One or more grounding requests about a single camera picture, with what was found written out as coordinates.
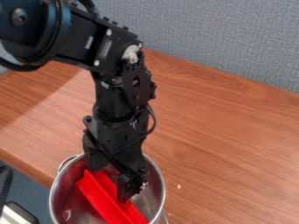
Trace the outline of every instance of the red plastic piece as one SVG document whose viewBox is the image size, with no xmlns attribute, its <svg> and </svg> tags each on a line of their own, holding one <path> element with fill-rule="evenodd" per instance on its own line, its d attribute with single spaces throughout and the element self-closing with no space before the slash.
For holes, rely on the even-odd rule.
<svg viewBox="0 0 299 224">
<path fill-rule="evenodd" d="M 128 200 L 117 201 L 117 187 L 108 175 L 99 171 L 84 171 L 76 186 L 108 224 L 148 224 L 148 220 Z"/>
</svg>

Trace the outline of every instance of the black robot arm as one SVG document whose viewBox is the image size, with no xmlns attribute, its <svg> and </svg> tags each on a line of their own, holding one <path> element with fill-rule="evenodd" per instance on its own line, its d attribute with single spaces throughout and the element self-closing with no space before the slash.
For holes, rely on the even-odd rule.
<svg viewBox="0 0 299 224">
<path fill-rule="evenodd" d="M 99 17 L 89 0 L 81 2 L 91 6 L 88 12 L 67 0 L 0 2 L 0 39 L 23 63 L 0 59 L 0 65 L 31 71 L 57 60 L 91 71 L 96 103 L 93 116 L 83 119 L 83 148 L 93 172 L 108 163 L 117 168 L 117 199 L 124 202 L 147 184 L 141 146 L 155 128 L 148 102 L 155 98 L 156 85 L 137 36 Z"/>
</svg>

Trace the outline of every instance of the wooden table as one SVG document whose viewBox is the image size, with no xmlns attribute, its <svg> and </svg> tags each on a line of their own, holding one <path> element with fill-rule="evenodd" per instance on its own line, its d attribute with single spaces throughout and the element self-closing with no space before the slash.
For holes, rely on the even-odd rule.
<svg viewBox="0 0 299 224">
<path fill-rule="evenodd" d="M 172 224 L 299 223 L 299 94 L 147 51 L 159 128 L 144 152 Z M 0 159 L 51 187 L 81 153 L 95 101 L 87 71 L 51 63 L 0 77 Z"/>
</svg>

